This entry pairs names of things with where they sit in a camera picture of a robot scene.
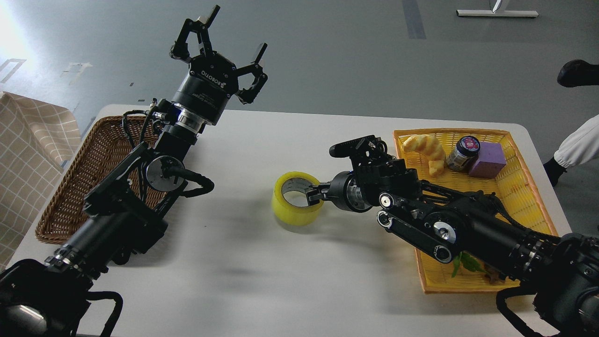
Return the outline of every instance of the checkered cloth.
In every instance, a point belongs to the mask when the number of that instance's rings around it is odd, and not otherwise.
[[[81,142],[62,107],[0,92],[0,270],[59,183]]]

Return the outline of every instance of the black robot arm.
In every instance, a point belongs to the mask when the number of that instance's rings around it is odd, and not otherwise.
[[[338,208],[382,209],[377,222],[441,263],[467,251],[521,286],[497,294],[500,312],[527,337],[539,337],[506,305],[506,299],[535,294],[539,316],[560,336],[599,333],[599,240],[579,234],[555,237],[526,228],[495,194],[460,192],[419,180],[404,160],[386,153],[385,143],[366,136],[334,145],[332,157],[349,157],[353,170],[306,191],[309,204],[330,200]],[[508,220],[495,217],[500,213]]]
[[[77,232],[44,264],[21,260],[0,274],[0,336],[66,337],[76,334],[79,321],[90,302],[114,300],[116,305],[101,336],[110,336],[118,320],[123,300],[111,291],[91,292],[93,280],[108,271],[112,260],[124,264],[131,253],[145,253],[165,233],[163,220],[178,197],[206,194],[214,183],[185,168],[183,160],[206,125],[215,125],[229,98],[238,92],[235,65],[212,50],[208,38],[219,7],[202,22],[187,19],[171,49],[171,57],[190,65],[172,101],[154,101],[148,111],[134,110],[123,115],[123,129],[132,146],[129,155],[85,196],[85,212],[90,216]],[[191,58],[187,50],[190,32],[198,34],[200,55]],[[266,81],[258,65],[264,44],[248,73],[258,80],[245,94],[251,103]],[[139,144],[129,134],[127,116],[145,114]],[[159,133],[153,146],[143,141],[150,127]],[[140,177],[140,195],[129,187],[133,171]],[[199,185],[184,190],[188,182]],[[154,207],[145,202],[147,188],[165,192]]]

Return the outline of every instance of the yellow tape roll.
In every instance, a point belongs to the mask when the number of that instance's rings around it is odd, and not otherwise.
[[[290,204],[283,194],[290,191],[305,192],[310,185],[318,185],[320,182],[315,177],[303,172],[288,172],[282,175],[274,184],[273,200],[271,206],[274,214],[279,220],[286,224],[304,226],[316,219],[320,208],[325,203],[319,200],[318,204],[312,206],[295,206]]]

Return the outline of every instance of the gray floor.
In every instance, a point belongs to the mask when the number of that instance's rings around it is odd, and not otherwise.
[[[15,62],[0,71],[0,81],[8,77],[0,90],[65,106],[81,130],[107,104],[170,99],[186,65],[169,48],[185,18],[213,5],[0,1],[0,64],[26,60],[12,75]],[[509,2],[508,10],[537,10],[536,19],[455,14],[488,9],[487,0],[219,5],[215,50],[240,66],[269,44],[264,90],[229,109],[511,122],[528,129],[543,161],[599,112],[598,87],[555,80],[567,61],[599,62],[597,1]],[[555,189],[574,231],[598,234],[598,171],[598,162],[572,168]]]

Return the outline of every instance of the bread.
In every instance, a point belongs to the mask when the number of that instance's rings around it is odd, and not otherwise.
[[[434,136],[429,134],[418,134],[410,136],[403,143],[405,152],[416,151],[428,159],[428,173],[431,177],[436,177],[443,173],[445,165],[445,151],[441,143]]]

